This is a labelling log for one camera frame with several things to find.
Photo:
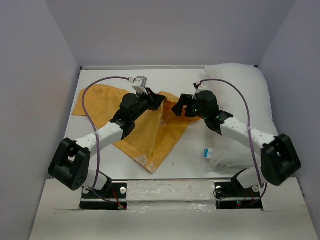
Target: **yellow fabric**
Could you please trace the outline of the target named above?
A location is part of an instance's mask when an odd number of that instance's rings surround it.
[[[81,103],[83,93],[84,89],[77,98],[72,112],[74,116],[86,115]],[[98,129],[113,118],[123,96],[128,93],[127,90],[103,84],[96,84],[86,92],[85,108]],[[171,108],[179,98],[163,91],[158,94],[166,97],[160,108],[157,111],[146,111],[135,121],[132,133],[124,140],[114,143],[152,174],[180,140],[189,124],[200,119],[176,116]]]

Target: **red wire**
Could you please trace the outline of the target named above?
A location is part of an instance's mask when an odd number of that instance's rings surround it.
[[[252,202],[254,202],[254,201],[255,201],[255,196],[254,196],[254,194],[252,193],[252,191],[250,191],[249,193],[250,193],[251,196],[252,196]]]
[[[117,203],[118,206],[120,207],[120,202],[119,202],[119,200],[118,200],[117,193],[116,193],[115,189],[112,189],[112,193],[113,193],[113,196],[114,196],[114,198],[115,198],[115,200],[116,200],[116,203]]]

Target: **orange cloth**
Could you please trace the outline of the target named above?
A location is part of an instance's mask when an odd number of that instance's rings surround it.
[[[74,116],[85,116],[82,108],[81,90],[72,112]],[[106,125],[119,110],[124,95],[129,92],[116,87],[96,84],[85,94],[84,104],[95,126],[100,129]],[[200,118],[176,116],[171,108],[179,98],[167,93],[158,94],[166,97],[157,111],[146,111],[135,121],[135,129],[122,141],[114,145],[129,157],[141,164],[150,173],[154,173],[167,155],[180,140],[191,122]]]

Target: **tag on pillow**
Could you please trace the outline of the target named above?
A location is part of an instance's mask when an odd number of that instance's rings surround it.
[[[205,148],[203,157],[205,159],[211,159],[213,153],[214,153],[214,150],[212,148]]]

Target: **gray wall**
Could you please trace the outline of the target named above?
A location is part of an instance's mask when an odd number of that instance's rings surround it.
[[[46,0],[81,66],[258,64],[294,0]]]
[[[274,122],[291,136],[298,176],[320,236],[320,1],[297,0],[261,62]]]
[[[26,240],[79,68],[43,0],[1,0],[0,33],[0,239]]]

